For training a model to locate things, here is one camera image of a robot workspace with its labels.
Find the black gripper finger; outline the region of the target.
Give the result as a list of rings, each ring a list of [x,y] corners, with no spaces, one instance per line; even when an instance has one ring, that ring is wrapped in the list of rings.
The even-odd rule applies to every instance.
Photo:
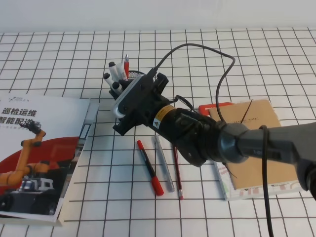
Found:
[[[129,79],[128,81],[119,80],[119,83],[122,85],[123,91],[131,84],[132,81],[132,79]],[[110,89],[109,93],[115,100],[119,97],[119,95],[116,95],[112,89]]]

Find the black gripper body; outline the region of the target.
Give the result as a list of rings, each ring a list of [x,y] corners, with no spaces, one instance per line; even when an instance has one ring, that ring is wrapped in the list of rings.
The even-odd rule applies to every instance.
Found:
[[[124,103],[126,115],[118,119],[113,129],[123,136],[133,127],[144,125],[161,136],[172,136],[173,106],[161,95],[167,84],[168,78],[161,73],[156,80],[151,74],[143,76]]]

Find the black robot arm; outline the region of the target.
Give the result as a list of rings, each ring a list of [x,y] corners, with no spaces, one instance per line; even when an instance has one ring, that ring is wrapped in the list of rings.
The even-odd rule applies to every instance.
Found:
[[[241,123],[215,121],[196,111],[175,108],[162,96],[168,83],[165,75],[139,75],[120,81],[122,92],[111,89],[113,112],[119,119],[114,130],[125,135],[144,125],[176,146],[190,164],[200,167],[207,160],[241,163],[248,157],[295,166],[303,190],[316,193],[316,125],[300,125],[250,130]]]

